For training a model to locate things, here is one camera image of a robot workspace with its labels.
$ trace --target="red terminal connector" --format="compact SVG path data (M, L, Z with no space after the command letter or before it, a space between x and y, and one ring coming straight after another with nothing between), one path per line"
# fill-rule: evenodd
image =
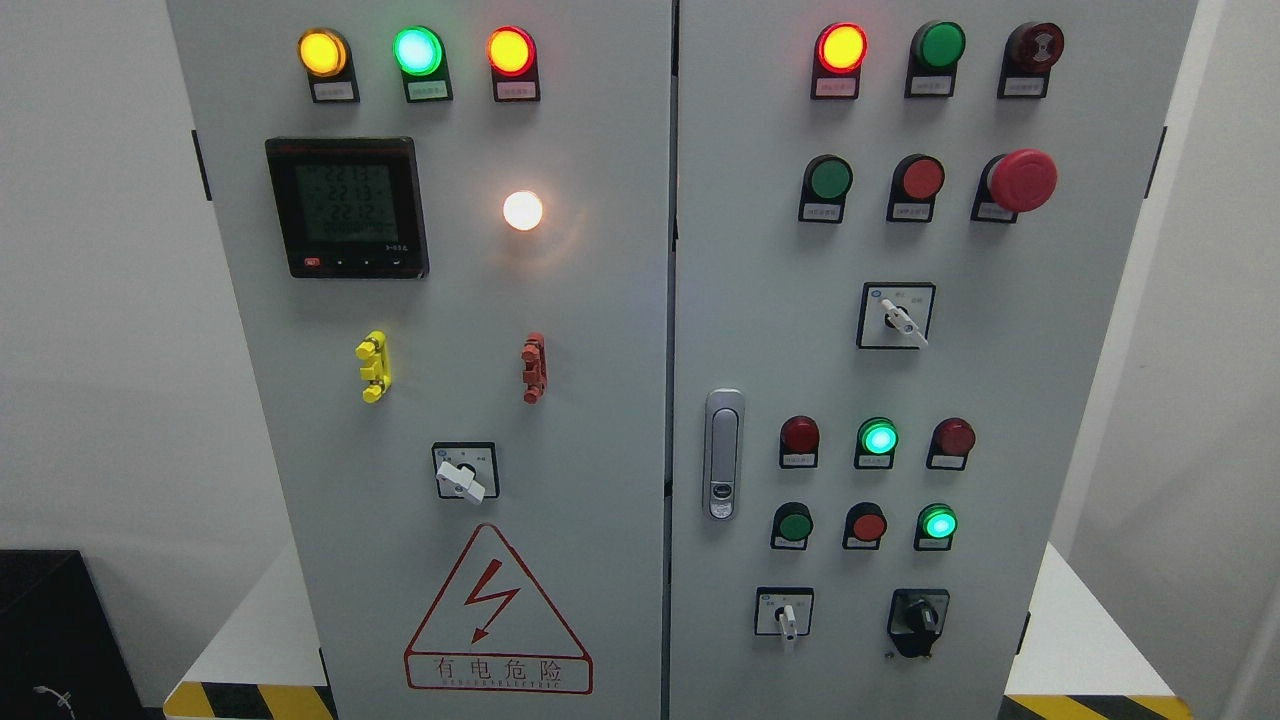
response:
M525 363L525 402L535 405L547 392L547 340L543 333L529 333L520 359Z

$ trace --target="white light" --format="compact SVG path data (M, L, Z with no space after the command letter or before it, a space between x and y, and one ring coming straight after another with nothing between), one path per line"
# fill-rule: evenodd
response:
M502 204L502 217L517 231L531 231L543 222L543 201L527 190L512 192Z

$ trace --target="black box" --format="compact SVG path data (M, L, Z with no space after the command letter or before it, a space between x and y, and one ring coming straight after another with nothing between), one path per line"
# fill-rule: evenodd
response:
M22 720L143 717L74 550L0 551L0 708Z

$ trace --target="white switch handle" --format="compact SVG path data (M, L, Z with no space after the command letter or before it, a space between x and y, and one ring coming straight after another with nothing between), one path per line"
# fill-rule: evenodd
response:
M467 468L456 468L448 460L443 460L435 471L435 479L453 486L454 495L467 498L471 505L484 502L485 488L476 480L476 474Z
M897 305L893 305L891 300L881 300L881 307L884 309L884 316L888 319L888 324L893 325L897 332L905 334L915 345L920 347L928 347L929 341L920 332L920 325L906 314Z
M796 638L800 637L800 630L796 628L796 609L783 605L778 609L776 618L778 629L782 632L782 648L791 652L795 650Z

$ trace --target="triangle warning sign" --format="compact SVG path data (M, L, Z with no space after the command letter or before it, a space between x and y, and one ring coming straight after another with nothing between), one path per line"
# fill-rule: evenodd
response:
M497 525L476 525L404 650L408 687L590 694L591 656Z

